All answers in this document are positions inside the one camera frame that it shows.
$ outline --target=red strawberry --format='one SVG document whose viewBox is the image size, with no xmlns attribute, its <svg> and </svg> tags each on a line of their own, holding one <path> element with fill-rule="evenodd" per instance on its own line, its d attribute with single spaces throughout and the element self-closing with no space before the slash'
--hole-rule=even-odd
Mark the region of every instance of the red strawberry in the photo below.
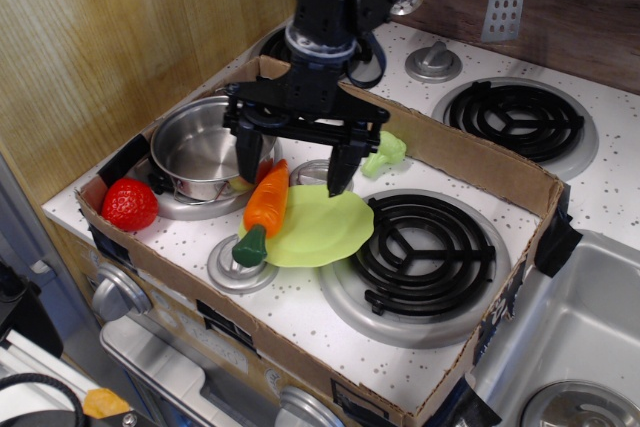
<svg viewBox="0 0 640 427">
<path fill-rule="evenodd" d="M 138 180 L 117 180 L 102 203 L 102 217 L 116 227 L 140 230 L 153 223 L 158 215 L 158 199 L 151 188 Z"/>
</svg>

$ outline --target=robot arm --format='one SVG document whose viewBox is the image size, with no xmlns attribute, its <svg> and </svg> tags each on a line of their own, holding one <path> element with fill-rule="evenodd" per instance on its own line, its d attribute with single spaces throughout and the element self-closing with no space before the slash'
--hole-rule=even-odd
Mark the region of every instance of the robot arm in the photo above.
<svg viewBox="0 0 640 427">
<path fill-rule="evenodd" d="M 375 152 L 389 113 L 338 86 L 358 37 L 389 21 L 393 0 L 297 0 L 285 39 L 291 69 L 274 80 L 228 87 L 225 126 L 237 137 L 240 175 L 255 182 L 262 135 L 333 146 L 330 195 L 341 194 L 362 157 Z M 335 122 L 318 122 L 328 119 Z"/>
</svg>

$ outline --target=speckled white countertop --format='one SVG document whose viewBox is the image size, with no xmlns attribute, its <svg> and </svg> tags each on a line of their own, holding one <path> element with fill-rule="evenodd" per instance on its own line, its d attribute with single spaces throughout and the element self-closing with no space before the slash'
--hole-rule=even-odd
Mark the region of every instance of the speckled white countertop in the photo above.
<svg viewBox="0 0 640 427">
<path fill-rule="evenodd" d="M 398 24 L 382 26 L 376 35 L 387 53 L 388 68 L 372 92 L 426 115 L 432 113 L 438 100 L 451 89 L 489 77 L 537 80 L 565 91 L 582 103 L 595 122 L 599 149 L 593 163 L 569 182 L 572 225 L 604 233 L 640 249 L 640 210 L 633 207 L 640 193 L 640 174 L 632 160 L 640 152 L 640 97 Z M 442 84 L 423 84 L 411 79 L 404 70 L 406 57 L 436 40 L 445 41 L 448 48 L 460 56 L 462 73 Z M 206 85 L 217 82 L 244 64 L 248 57 L 245 53 Z M 327 147 L 315 144 L 283 139 L 282 147 L 291 169 L 307 160 L 329 156 Z M 74 190 L 92 178 L 97 168 L 43 206 L 49 218 L 88 243 L 92 243 L 92 239 L 86 221 L 78 212 Z M 525 248 L 537 222 L 528 212 L 412 159 L 388 168 L 375 181 L 357 174 L 354 182 L 354 192 L 361 196 L 394 188 L 421 188 L 468 203 L 496 227 L 508 247 L 512 263 Z M 136 235 L 171 262 L 209 282 L 206 270 L 209 253 L 220 240 L 237 231 L 241 215 L 242 212 L 236 212 L 218 219 L 192 222 L 158 218 Z M 437 350 L 411 350 L 367 339 L 345 324 L 324 301 L 314 269 L 281 269 L 262 291 L 231 297 L 347 378 L 362 383 L 407 411 L 414 411 L 425 400 L 461 348 L 459 344 Z"/>
</svg>

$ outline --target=cable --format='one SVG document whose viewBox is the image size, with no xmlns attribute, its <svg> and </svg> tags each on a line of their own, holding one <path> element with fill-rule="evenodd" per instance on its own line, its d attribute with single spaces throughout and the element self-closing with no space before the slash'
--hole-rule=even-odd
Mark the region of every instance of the cable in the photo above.
<svg viewBox="0 0 640 427">
<path fill-rule="evenodd" d="M 74 394 L 69 387 L 60 382 L 58 379 L 54 379 L 53 377 L 49 377 L 48 375 L 43 374 L 15 374 L 0 379 L 0 390 L 6 389 L 13 385 L 27 383 L 45 384 L 62 392 L 71 401 L 76 419 L 76 427 L 85 427 L 86 417 L 82 410 L 80 400 L 78 400 L 76 394 Z"/>
</svg>

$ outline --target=green plate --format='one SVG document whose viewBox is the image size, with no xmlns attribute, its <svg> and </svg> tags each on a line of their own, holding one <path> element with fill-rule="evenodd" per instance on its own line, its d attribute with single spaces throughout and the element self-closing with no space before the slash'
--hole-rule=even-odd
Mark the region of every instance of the green plate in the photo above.
<svg viewBox="0 0 640 427">
<path fill-rule="evenodd" d="M 240 226 L 240 237 L 246 230 Z M 353 192 L 329 197 L 326 185 L 289 188 L 282 229 L 267 239 L 267 262 L 321 267 L 355 253 L 373 234 L 373 210 Z"/>
</svg>

